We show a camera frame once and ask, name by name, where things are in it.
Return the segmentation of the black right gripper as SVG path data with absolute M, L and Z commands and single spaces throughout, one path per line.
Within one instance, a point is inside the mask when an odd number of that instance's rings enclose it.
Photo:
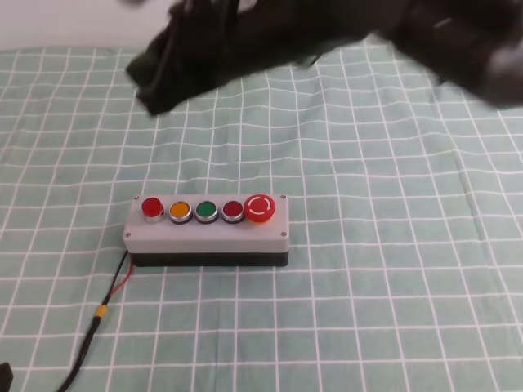
M 184 1 L 127 66 L 151 116 L 244 75 L 321 56 L 392 28 L 390 1 Z

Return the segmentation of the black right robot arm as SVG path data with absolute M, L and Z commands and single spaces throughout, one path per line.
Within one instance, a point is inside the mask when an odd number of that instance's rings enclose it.
M 127 66 L 151 115 L 375 34 L 489 105 L 522 102 L 519 1 L 181 1 Z

